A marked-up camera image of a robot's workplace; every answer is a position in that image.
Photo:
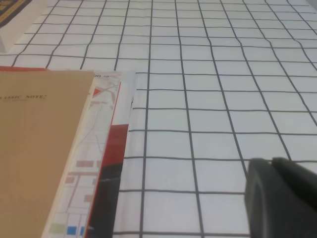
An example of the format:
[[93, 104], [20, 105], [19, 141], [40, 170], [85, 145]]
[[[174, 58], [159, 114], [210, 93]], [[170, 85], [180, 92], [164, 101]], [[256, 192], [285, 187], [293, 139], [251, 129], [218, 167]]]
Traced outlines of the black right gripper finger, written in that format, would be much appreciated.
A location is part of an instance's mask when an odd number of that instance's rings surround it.
[[284, 158], [249, 162], [245, 207], [252, 238], [315, 238], [317, 176]]

